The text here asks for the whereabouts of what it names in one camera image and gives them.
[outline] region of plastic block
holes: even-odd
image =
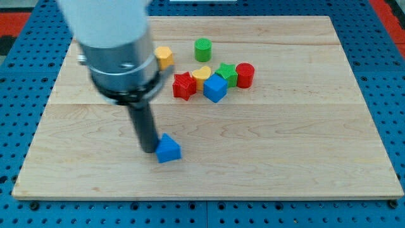
[[[169,47],[160,46],[155,49],[154,54],[159,62],[159,69],[165,70],[168,66],[174,65],[173,52]]]
[[[194,42],[194,57],[197,61],[207,62],[211,59],[212,43],[207,38],[200,38]]]
[[[204,82],[204,96],[217,103],[227,95],[228,82],[217,74],[213,74]]]
[[[182,158],[180,145],[166,133],[163,133],[155,153],[159,163]]]
[[[192,77],[197,81],[197,90],[204,89],[204,82],[211,76],[211,69],[209,66],[203,66],[198,70],[192,72]]]
[[[236,86],[238,81],[238,73],[235,71],[234,64],[228,65],[225,63],[221,63],[219,69],[217,69],[215,73],[228,81],[228,88]]]
[[[188,101],[190,96],[196,92],[197,83],[190,76],[190,72],[175,74],[175,81],[173,83],[173,96],[175,98],[183,98]]]
[[[236,66],[236,72],[238,73],[237,87],[246,89],[252,86],[254,67],[249,63],[241,63]]]

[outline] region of blue cube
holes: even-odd
[[[217,103],[227,95],[228,82],[214,73],[204,82],[204,96]]]
[[[180,145],[166,133],[163,133],[155,153],[159,163],[182,158]]]

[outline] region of wooden board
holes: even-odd
[[[184,158],[159,164],[127,112],[106,104],[70,47],[13,196],[19,200],[371,200],[403,195],[329,17],[157,17],[177,72],[221,61],[256,67],[250,89],[218,104],[201,92],[153,101]]]

